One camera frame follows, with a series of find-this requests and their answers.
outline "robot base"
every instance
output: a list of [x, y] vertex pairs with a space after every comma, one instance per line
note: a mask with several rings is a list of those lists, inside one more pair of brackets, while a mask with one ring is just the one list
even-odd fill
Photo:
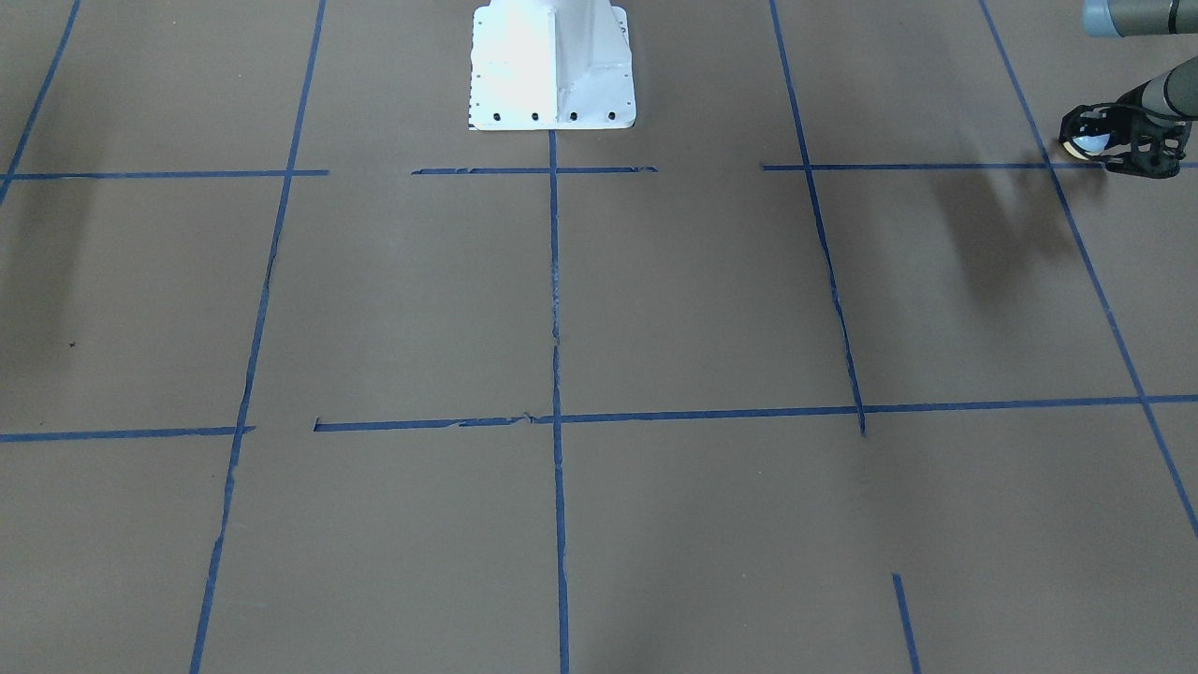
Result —
[[628, 14], [610, 0], [491, 0], [474, 12], [470, 127], [628, 128]]

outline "robotic arm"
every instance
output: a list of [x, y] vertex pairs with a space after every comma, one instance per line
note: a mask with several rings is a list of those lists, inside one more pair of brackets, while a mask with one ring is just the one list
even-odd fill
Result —
[[[1096, 37], [1198, 32], [1198, 0], [1085, 0], [1085, 31]], [[1075, 157], [1113, 172], [1172, 177], [1198, 120], [1198, 57], [1112, 103], [1078, 105], [1058, 140]]]

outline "gray robot arm segment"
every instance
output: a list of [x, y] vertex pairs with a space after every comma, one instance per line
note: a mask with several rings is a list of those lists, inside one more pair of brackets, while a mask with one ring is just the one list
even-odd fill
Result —
[[1198, 32], [1198, 0], [1085, 0], [1082, 25], [1094, 37]]
[[[1156, 99], [1157, 89], [1160, 99]], [[1144, 105], [1170, 115], [1198, 117], [1198, 56], [1148, 83]]]

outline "mounting plate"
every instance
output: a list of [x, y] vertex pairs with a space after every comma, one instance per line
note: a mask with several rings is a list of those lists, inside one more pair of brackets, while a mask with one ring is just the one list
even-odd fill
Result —
[[610, 0], [491, 0], [474, 12], [471, 128], [628, 128], [628, 13]]

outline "blue tape line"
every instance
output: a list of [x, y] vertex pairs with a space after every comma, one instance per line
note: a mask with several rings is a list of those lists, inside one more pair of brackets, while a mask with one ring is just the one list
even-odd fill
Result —
[[412, 175], [546, 175], [547, 168], [432, 168], [417, 169]]
[[853, 363], [853, 347], [848, 339], [848, 324], [845, 322], [845, 308], [840, 300], [840, 289], [836, 285], [836, 269], [831, 262], [831, 249], [828, 247], [828, 232], [824, 230], [823, 213], [819, 208], [819, 194], [816, 190], [816, 176], [811, 170], [811, 157], [807, 154], [807, 140], [803, 133], [803, 117], [799, 115], [799, 101], [794, 93], [794, 79], [791, 77], [791, 57], [786, 54], [786, 41], [782, 38], [782, 22], [778, 17], [778, 2], [769, 0], [769, 11], [774, 18], [774, 36], [778, 38], [778, 54], [782, 59], [782, 75], [786, 78], [786, 91], [791, 97], [791, 114], [794, 116], [794, 132], [799, 139], [799, 152], [803, 154], [804, 174], [807, 178], [807, 193], [811, 196], [811, 210], [816, 218], [816, 232], [819, 235], [819, 247], [823, 249], [824, 262], [828, 265], [828, 285], [831, 290], [831, 302], [840, 320], [841, 340], [845, 342], [845, 364], [848, 368], [848, 382], [853, 388], [853, 402], [857, 405], [857, 424], [861, 436], [866, 435], [865, 407], [861, 402], [861, 388], [857, 381], [857, 366]]
[[558, 174], [606, 174], [606, 172], [659, 172], [657, 166], [564, 166], [564, 168], [429, 168], [413, 170], [412, 175], [549, 175]]
[[313, 426], [313, 433], [355, 433], [363, 431], [411, 431], [415, 429], [477, 429], [485, 426], [514, 426], [521, 421], [537, 424], [532, 417], [484, 417], [476, 419], [424, 419], [415, 421], [361, 421], [323, 424]]
[[1117, 396], [1109, 399], [1048, 399], [1039, 401], [980, 401], [968, 403], [915, 403], [895, 406], [865, 406], [870, 414], [907, 414], [916, 412], [974, 412], [997, 409], [1087, 408], [1106, 406], [1138, 406], [1139, 399]]
[[787, 417], [855, 415], [852, 406], [778, 409], [728, 409], [695, 412], [629, 412], [616, 414], [568, 414], [563, 424], [610, 424], [621, 421], [689, 421], [700, 419], [768, 419]]
[[563, 166], [557, 172], [594, 174], [594, 172], [661, 172], [658, 166]]
[[1148, 402], [1155, 405], [1198, 403], [1198, 395], [1193, 396], [1149, 396]]
[[20, 140], [17, 141], [17, 151], [13, 152], [12, 160], [8, 162], [8, 171], [5, 174], [4, 183], [0, 183], [0, 204], [4, 204], [5, 196], [8, 194], [8, 186], [12, 184], [12, 177], [17, 174], [17, 166], [20, 165], [20, 157], [25, 153], [25, 146], [29, 145], [29, 135], [34, 132], [37, 114], [42, 111], [46, 93], [50, 90], [54, 74], [59, 71], [62, 53], [66, 51], [67, 41], [71, 40], [71, 31], [74, 30], [74, 19], [79, 14], [79, 2], [80, 0], [75, 0], [71, 5], [71, 13], [67, 14], [67, 25], [62, 29], [62, 37], [59, 40], [59, 48], [54, 51], [54, 59], [50, 60], [50, 68], [46, 71], [46, 78], [42, 79], [42, 89], [38, 90], [37, 98], [34, 101], [34, 109], [29, 111], [29, 117], [25, 120], [25, 128], [20, 132]]
[[919, 649], [915, 648], [915, 631], [910, 626], [910, 611], [907, 609], [907, 591], [902, 587], [902, 576], [891, 573], [895, 584], [895, 599], [898, 602], [898, 615], [902, 618], [902, 633], [907, 638], [907, 655], [910, 657], [910, 673], [921, 674], [919, 667]]
[[1023, 115], [1028, 120], [1028, 126], [1031, 127], [1031, 134], [1035, 136], [1036, 146], [1040, 148], [1040, 158], [1043, 160], [1045, 166], [1048, 168], [1048, 175], [1052, 177], [1053, 187], [1057, 189], [1057, 198], [1060, 200], [1060, 206], [1065, 211], [1065, 219], [1069, 221], [1069, 227], [1073, 232], [1073, 239], [1082, 255], [1082, 261], [1085, 262], [1085, 271], [1090, 274], [1090, 283], [1094, 285], [1094, 291], [1097, 293], [1099, 300], [1102, 304], [1102, 310], [1107, 315], [1107, 323], [1111, 326], [1111, 332], [1114, 334], [1115, 344], [1119, 346], [1119, 354], [1123, 357], [1124, 365], [1127, 368], [1127, 375], [1131, 377], [1132, 385], [1136, 388], [1136, 396], [1139, 400], [1140, 406], [1144, 408], [1144, 417], [1148, 419], [1148, 425], [1152, 430], [1152, 437], [1156, 439], [1156, 447], [1161, 451], [1161, 457], [1164, 460], [1164, 466], [1169, 472], [1169, 476], [1173, 479], [1173, 487], [1178, 492], [1178, 498], [1181, 499], [1181, 508], [1185, 509], [1186, 517], [1190, 520], [1190, 527], [1193, 529], [1194, 536], [1198, 538], [1198, 516], [1194, 515], [1193, 505], [1190, 503], [1190, 496], [1186, 493], [1186, 487], [1181, 482], [1181, 475], [1178, 473], [1176, 464], [1173, 462], [1173, 455], [1169, 454], [1169, 448], [1164, 443], [1164, 436], [1161, 433], [1161, 429], [1156, 423], [1156, 415], [1152, 414], [1152, 406], [1150, 405], [1148, 396], [1144, 394], [1144, 387], [1140, 383], [1139, 375], [1136, 372], [1136, 366], [1132, 364], [1131, 353], [1127, 351], [1127, 345], [1124, 342], [1119, 323], [1115, 321], [1114, 310], [1111, 308], [1111, 302], [1107, 299], [1107, 293], [1102, 289], [1102, 283], [1099, 280], [1099, 274], [1094, 268], [1094, 262], [1090, 260], [1090, 253], [1087, 250], [1085, 242], [1082, 239], [1082, 232], [1077, 227], [1077, 221], [1073, 219], [1073, 211], [1069, 206], [1069, 199], [1065, 196], [1065, 189], [1060, 184], [1060, 178], [1057, 176], [1057, 170], [1053, 168], [1043, 138], [1040, 135], [1040, 128], [1036, 126], [1035, 116], [1031, 114], [1031, 107], [1028, 104], [1027, 96], [1023, 95], [1023, 87], [1019, 86], [1019, 79], [1015, 75], [1015, 67], [1011, 65], [1011, 59], [1006, 54], [1006, 48], [1003, 45], [1003, 38], [998, 34], [998, 28], [994, 25], [994, 18], [990, 13], [990, 7], [986, 5], [986, 0], [978, 0], [978, 4], [981, 6], [982, 16], [986, 17], [986, 24], [990, 26], [990, 32], [994, 37], [994, 44], [998, 47], [998, 53], [1003, 57], [1003, 65], [1006, 66], [1006, 74], [1011, 78], [1011, 85], [1015, 87], [1015, 93], [1019, 98], [1019, 105], [1023, 107]]
[[[246, 433], [253, 431], [246, 427]], [[232, 426], [204, 429], [134, 429], [127, 431], [62, 431], [50, 433], [0, 433], [0, 443], [60, 443], [72, 441], [133, 441], [143, 438], [184, 438], [189, 436], [232, 436]]]
[[562, 322], [558, 255], [557, 132], [549, 132], [550, 285], [553, 309], [553, 512], [557, 524], [557, 644], [561, 674], [570, 674], [570, 611], [565, 579], [565, 475], [562, 453]]
[[212, 546], [212, 558], [208, 561], [208, 577], [204, 587], [204, 603], [200, 607], [200, 620], [195, 630], [195, 645], [192, 650], [190, 674], [199, 674], [200, 661], [204, 656], [204, 643], [207, 638], [208, 618], [212, 613], [212, 597], [216, 594], [217, 573], [220, 570], [220, 555], [224, 549], [225, 532], [229, 528], [229, 510], [232, 505], [234, 472], [241, 460], [241, 445], [244, 438], [246, 418], [249, 415], [249, 400], [254, 391], [254, 376], [258, 371], [258, 354], [262, 346], [262, 330], [266, 326], [266, 308], [271, 298], [271, 274], [274, 268], [274, 259], [279, 251], [279, 237], [283, 233], [283, 221], [286, 218], [288, 199], [291, 194], [291, 177], [296, 168], [296, 157], [300, 153], [300, 138], [303, 132], [304, 110], [308, 107], [308, 92], [311, 90], [311, 77], [316, 68], [316, 50], [320, 45], [320, 29], [325, 20], [325, 4], [327, 0], [319, 0], [316, 6], [316, 25], [313, 29], [311, 47], [308, 51], [308, 68], [304, 72], [303, 89], [300, 92], [300, 104], [296, 110], [295, 128], [291, 133], [291, 150], [288, 153], [288, 170], [283, 177], [283, 190], [279, 194], [279, 208], [274, 218], [274, 231], [271, 236], [271, 251], [266, 261], [266, 274], [262, 279], [262, 292], [258, 302], [258, 316], [254, 321], [254, 340], [250, 344], [249, 363], [246, 366], [246, 390], [242, 394], [241, 406], [237, 411], [237, 426], [232, 437], [232, 448], [229, 453], [229, 472], [225, 474], [224, 504], [220, 512], [220, 533]]
[[[17, 180], [169, 180], [179, 177], [284, 177], [286, 169], [279, 170], [163, 170], [128, 172], [19, 172]], [[294, 176], [325, 176], [328, 169], [300, 169], [291, 171]]]
[[[1182, 166], [1198, 166], [1198, 162], [1182, 162]], [[764, 171], [805, 171], [809, 166], [803, 164], [762, 164]], [[845, 170], [1043, 170], [1043, 163], [932, 163], [932, 164], [811, 164], [815, 171], [845, 171]], [[1101, 169], [1102, 165], [1094, 162], [1053, 163], [1054, 169]]]
[[[1198, 395], [1157, 396], [1149, 399], [1154, 403], [1198, 403]], [[981, 412], [981, 411], [1022, 411], [1052, 408], [1087, 408], [1139, 406], [1135, 396], [1111, 396], [1095, 399], [1042, 399], [1024, 401], [970, 401], [956, 403], [900, 403], [865, 406], [866, 414], [914, 414], [927, 412]], [[854, 406], [827, 406], [807, 408], [758, 408], [758, 409], [721, 409], [721, 411], [677, 411], [677, 412], [625, 412], [597, 414], [563, 414], [562, 424], [618, 424], [624, 421], [688, 421], [703, 419], [770, 419], [794, 417], [840, 417], [855, 415]], [[363, 421], [347, 424], [325, 424], [317, 421], [313, 429], [316, 433], [345, 433], [362, 431], [406, 431], [412, 429], [468, 429], [472, 426], [512, 426], [527, 421], [545, 426], [555, 423], [553, 415], [545, 417], [484, 417], [477, 419], [429, 419], [413, 421]]]

